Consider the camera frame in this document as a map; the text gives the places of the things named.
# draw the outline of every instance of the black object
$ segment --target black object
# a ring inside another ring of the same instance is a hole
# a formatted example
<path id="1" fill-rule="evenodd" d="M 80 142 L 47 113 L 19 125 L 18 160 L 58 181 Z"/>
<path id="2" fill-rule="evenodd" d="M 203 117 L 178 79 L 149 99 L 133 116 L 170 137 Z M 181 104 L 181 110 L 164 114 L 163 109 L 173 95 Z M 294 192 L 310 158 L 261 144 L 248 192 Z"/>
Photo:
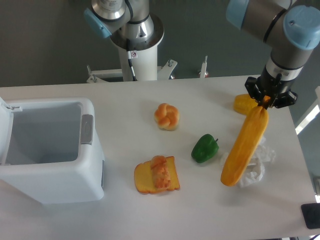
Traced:
<path id="1" fill-rule="evenodd" d="M 248 77 L 245 82 L 245 88 L 252 99 L 261 104 L 265 96 L 271 99 L 268 107 L 276 107 L 277 109 L 287 107 L 296 103 L 298 95 L 292 92 L 290 87 L 294 82 L 282 81 L 282 75 L 279 73 L 276 78 L 272 77 L 264 68 L 260 77 Z"/>
<path id="2" fill-rule="evenodd" d="M 301 205 L 305 225 L 308 229 L 320 229 L 320 203 Z"/>

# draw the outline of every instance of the white container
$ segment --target white container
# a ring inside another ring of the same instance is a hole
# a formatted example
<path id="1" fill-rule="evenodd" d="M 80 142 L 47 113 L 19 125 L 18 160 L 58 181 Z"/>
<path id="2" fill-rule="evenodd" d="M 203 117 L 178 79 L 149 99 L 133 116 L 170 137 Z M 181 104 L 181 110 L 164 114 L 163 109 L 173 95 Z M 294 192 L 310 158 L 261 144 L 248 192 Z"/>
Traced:
<path id="1" fill-rule="evenodd" d="M 0 179 L 43 204 L 104 196 L 105 157 L 89 99 L 0 98 L 0 126 Z"/>

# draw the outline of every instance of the white table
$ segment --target white table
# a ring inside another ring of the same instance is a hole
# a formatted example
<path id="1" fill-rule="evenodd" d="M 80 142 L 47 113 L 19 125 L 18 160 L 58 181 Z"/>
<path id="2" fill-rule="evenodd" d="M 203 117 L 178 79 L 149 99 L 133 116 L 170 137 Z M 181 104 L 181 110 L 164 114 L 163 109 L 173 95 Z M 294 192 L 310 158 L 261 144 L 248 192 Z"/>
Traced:
<path id="1" fill-rule="evenodd" d="M 207 133 L 229 151 L 245 119 L 232 109 L 246 76 L 148 82 L 0 88 L 4 100 L 88 97 L 104 153 L 105 195 L 96 202 L 41 205 L 0 182 L 2 240 L 252 240 L 307 236 L 301 204 L 315 194 L 289 109 L 269 109 L 267 144 L 277 154 L 262 181 L 220 182 L 218 161 L 198 164 L 191 151 Z M 176 131 L 154 121 L 160 103 L 180 110 Z M 134 169 L 155 155 L 175 156 L 179 191 L 137 192 Z"/>

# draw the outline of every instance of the gray floor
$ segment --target gray floor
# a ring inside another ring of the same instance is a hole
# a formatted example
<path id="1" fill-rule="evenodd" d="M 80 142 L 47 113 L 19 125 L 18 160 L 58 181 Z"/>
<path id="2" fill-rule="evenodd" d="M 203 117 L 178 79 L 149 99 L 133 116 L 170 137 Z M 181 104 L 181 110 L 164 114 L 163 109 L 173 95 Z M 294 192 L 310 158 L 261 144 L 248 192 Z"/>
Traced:
<path id="1" fill-rule="evenodd" d="M 320 9 L 318 0 L 304 2 Z M 196 78 L 208 55 L 210 77 L 260 74 L 271 48 L 227 22 L 228 3 L 151 0 L 150 10 L 165 28 L 158 64 L 173 59 L 178 61 L 176 78 Z M 95 36 L 83 18 L 89 6 L 90 0 L 2 0 L 0 87 L 85 83 L 87 64 L 92 70 L 119 69 L 117 50 L 110 40 Z M 316 100 L 319 65 L 320 47 L 292 88 L 299 94 L 296 105 L 290 107 L 295 123 Z M 310 176 L 320 176 L 320 116 L 299 135 L 299 140 Z"/>

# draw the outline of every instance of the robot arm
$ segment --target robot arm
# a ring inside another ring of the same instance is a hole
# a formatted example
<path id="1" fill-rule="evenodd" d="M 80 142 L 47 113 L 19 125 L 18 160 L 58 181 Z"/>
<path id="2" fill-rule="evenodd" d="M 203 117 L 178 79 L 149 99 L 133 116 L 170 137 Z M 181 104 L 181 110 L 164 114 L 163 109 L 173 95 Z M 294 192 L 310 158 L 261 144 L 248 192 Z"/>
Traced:
<path id="1" fill-rule="evenodd" d="M 92 0 L 84 11 L 89 26 L 102 38 L 108 38 L 127 23 L 145 22 L 149 17 L 149 0 Z"/>
<path id="2" fill-rule="evenodd" d="M 272 47 L 261 76 L 249 77 L 245 87 L 259 104 L 268 107 L 295 104 L 291 86 L 320 41 L 320 11 L 304 5 L 289 10 L 266 0 L 230 0 L 227 19 Z"/>

